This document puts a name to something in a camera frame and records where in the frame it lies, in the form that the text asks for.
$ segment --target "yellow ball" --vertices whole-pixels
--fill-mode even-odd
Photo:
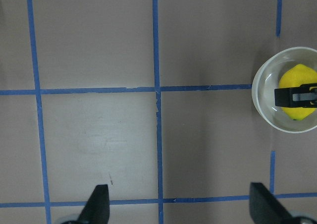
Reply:
[[[317,72],[303,64],[298,64],[285,74],[279,81],[279,88],[299,87],[302,84],[317,83]],[[312,114],[315,108],[282,108],[293,120],[303,120]]]

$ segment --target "yellow lemon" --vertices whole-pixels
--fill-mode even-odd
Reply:
[[[283,74],[278,86],[279,88],[290,88],[310,83],[317,83],[317,72],[303,64],[298,64]],[[303,120],[316,109],[282,108],[282,110],[293,120]]]

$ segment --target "black object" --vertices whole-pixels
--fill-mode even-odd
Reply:
[[[317,83],[274,89],[275,105],[285,108],[317,108]]]
[[[108,185],[97,185],[76,221],[62,224],[107,224],[110,217]]]
[[[262,183],[251,183],[249,210],[255,224],[317,224],[308,217],[293,217]]]

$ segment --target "white bowl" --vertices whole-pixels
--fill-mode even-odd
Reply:
[[[292,120],[275,106],[274,89],[282,75],[297,64],[317,71],[317,51],[307,47],[286,49],[265,62],[252,83],[252,100],[259,114],[273,127],[289,133],[301,133],[317,127],[317,111],[301,121]]]

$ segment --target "scratch on surface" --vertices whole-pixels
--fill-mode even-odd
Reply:
[[[109,178],[110,178],[110,183],[111,183],[111,185],[113,185],[113,181],[112,181],[112,178],[111,178],[110,173],[109,173]]]

